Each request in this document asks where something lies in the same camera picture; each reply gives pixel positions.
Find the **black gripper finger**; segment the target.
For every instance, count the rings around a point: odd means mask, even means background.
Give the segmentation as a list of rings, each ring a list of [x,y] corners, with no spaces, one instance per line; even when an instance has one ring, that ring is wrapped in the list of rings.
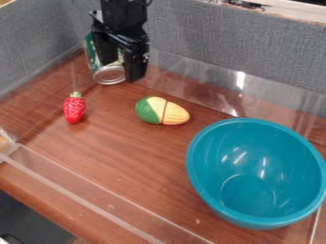
[[[102,32],[92,32],[95,51],[103,66],[119,60],[118,47],[111,43],[108,36]]]
[[[143,46],[139,50],[123,51],[123,69],[127,82],[134,82],[146,76],[150,61],[150,47]]]

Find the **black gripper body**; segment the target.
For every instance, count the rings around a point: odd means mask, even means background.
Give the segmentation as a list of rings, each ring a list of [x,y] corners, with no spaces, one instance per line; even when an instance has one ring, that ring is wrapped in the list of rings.
[[[92,32],[104,33],[118,49],[137,51],[150,46],[145,24],[149,20],[147,10],[92,10]]]

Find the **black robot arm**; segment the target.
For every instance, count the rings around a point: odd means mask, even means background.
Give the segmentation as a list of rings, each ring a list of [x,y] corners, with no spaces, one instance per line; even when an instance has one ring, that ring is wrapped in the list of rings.
[[[100,0],[100,10],[91,11],[95,52],[103,65],[123,57],[126,80],[142,79],[149,67],[150,39],[143,29],[149,20],[147,0]]]

